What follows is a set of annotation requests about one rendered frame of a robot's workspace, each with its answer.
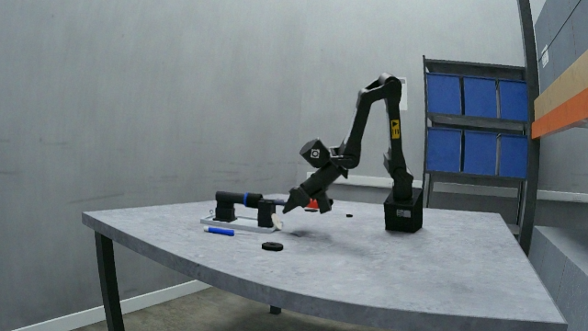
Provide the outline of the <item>blue screwdriver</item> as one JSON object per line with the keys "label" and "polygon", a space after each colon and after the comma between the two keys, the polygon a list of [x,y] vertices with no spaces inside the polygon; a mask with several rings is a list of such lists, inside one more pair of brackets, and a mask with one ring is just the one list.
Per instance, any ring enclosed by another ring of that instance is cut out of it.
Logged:
{"label": "blue screwdriver", "polygon": [[235,233],[234,230],[228,230],[228,229],[225,230],[225,229],[212,228],[212,227],[206,227],[206,226],[204,226],[204,231],[211,232],[211,233],[217,233],[217,234],[227,234],[227,235],[238,234],[238,233]]}

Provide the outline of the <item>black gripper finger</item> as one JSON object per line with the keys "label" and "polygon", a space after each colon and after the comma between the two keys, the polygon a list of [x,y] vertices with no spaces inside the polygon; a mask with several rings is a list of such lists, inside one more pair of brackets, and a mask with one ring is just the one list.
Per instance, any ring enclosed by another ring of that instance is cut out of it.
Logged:
{"label": "black gripper finger", "polygon": [[[291,195],[288,197],[288,201],[283,209],[283,213],[286,214],[289,211],[294,210],[295,208],[299,207],[300,205],[293,199]],[[300,206],[301,207],[301,206]]]}

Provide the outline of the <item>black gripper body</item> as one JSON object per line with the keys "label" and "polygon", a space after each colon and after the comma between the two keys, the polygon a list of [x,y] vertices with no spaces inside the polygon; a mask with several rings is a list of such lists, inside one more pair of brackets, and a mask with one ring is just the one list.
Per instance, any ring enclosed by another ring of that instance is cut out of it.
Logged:
{"label": "black gripper body", "polygon": [[316,171],[305,180],[299,186],[293,187],[289,194],[295,199],[295,201],[301,206],[301,208],[307,207],[311,203],[311,196],[320,192],[323,189],[327,189],[328,185],[319,173]]}

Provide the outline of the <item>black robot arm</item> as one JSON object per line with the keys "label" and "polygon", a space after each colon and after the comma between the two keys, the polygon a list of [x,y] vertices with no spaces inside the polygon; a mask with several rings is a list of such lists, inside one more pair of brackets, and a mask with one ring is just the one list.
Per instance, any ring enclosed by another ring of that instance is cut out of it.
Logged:
{"label": "black robot arm", "polygon": [[[360,162],[361,141],[371,105],[385,98],[389,150],[383,153],[383,165],[394,179],[392,182],[394,201],[412,200],[414,177],[405,163],[401,146],[401,91],[401,81],[397,77],[390,73],[382,74],[379,79],[358,92],[349,131],[340,146],[327,148],[317,138],[307,142],[301,148],[300,155],[312,167],[319,168],[317,172],[328,185],[334,183],[341,175],[348,179],[348,169],[357,167]],[[325,163],[327,160],[328,162]],[[316,200],[320,214],[331,211],[334,204],[333,199],[328,199],[326,190],[323,189],[311,196],[313,200]]]}

